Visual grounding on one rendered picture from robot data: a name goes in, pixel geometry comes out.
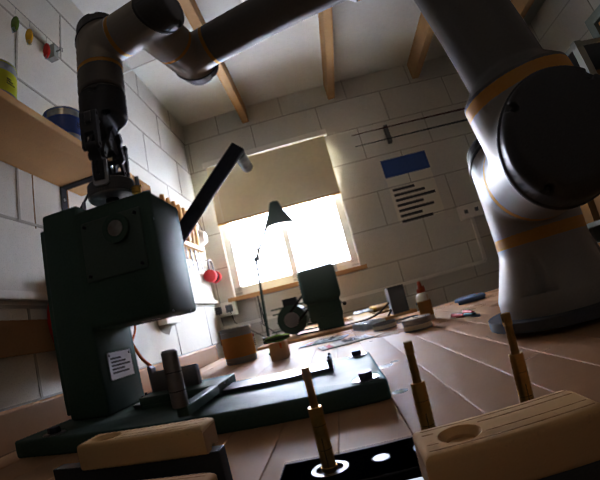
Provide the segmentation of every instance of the window sill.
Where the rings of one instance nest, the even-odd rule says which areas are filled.
[[[359,265],[357,267],[346,268],[344,270],[337,271],[336,275],[337,276],[347,275],[348,273],[358,272],[360,270],[366,270],[366,268],[367,268],[367,265]],[[262,291],[262,293],[264,293],[266,295],[267,293],[281,292],[283,290],[289,290],[291,288],[297,287],[298,285],[299,285],[298,282],[291,282],[291,283],[287,283],[285,285],[279,285],[277,287],[264,289]],[[254,292],[254,293],[248,293],[246,295],[240,295],[239,297],[230,298],[229,301],[230,302],[239,302],[240,300],[249,300],[250,298],[256,298],[259,296],[260,296],[259,292]]]

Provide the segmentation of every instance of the yellow-green container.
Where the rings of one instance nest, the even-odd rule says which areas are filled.
[[[18,98],[16,67],[2,59],[0,59],[0,88],[14,98]]]

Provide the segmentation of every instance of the window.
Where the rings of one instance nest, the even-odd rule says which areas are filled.
[[[283,208],[291,222],[271,225],[268,213],[220,227],[238,294],[255,291],[255,258],[260,247],[260,279],[269,287],[296,281],[297,273],[327,264],[348,268],[358,264],[351,229],[340,194]]]

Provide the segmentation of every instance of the wooden table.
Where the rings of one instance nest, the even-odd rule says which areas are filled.
[[[450,320],[469,308],[480,317]],[[363,348],[386,375],[393,399],[327,415],[336,452],[411,436],[420,425],[411,396],[411,375],[403,342],[413,341],[423,380],[427,382],[436,424],[454,422],[518,402],[506,338],[491,333],[487,321],[498,313],[497,291],[479,302],[435,308],[435,328],[404,333],[401,327],[382,336],[330,350],[332,356]],[[229,367],[224,359],[202,369],[204,377],[235,373],[238,380],[300,368],[324,361],[327,352],[291,345],[291,358],[272,364],[268,352],[254,362]],[[571,390],[600,402],[600,321],[551,335],[521,338],[536,396]],[[236,480],[278,480],[288,462],[313,458],[317,450],[307,420],[221,435]],[[19,460],[0,471],[0,480],[48,480],[52,469],[75,462],[75,455]]]

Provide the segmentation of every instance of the black lamp shade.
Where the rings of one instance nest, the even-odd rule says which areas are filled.
[[[269,204],[269,218],[267,219],[267,226],[265,228],[269,228],[269,225],[273,225],[274,223],[290,221],[291,219],[282,210],[280,202],[273,201]]]

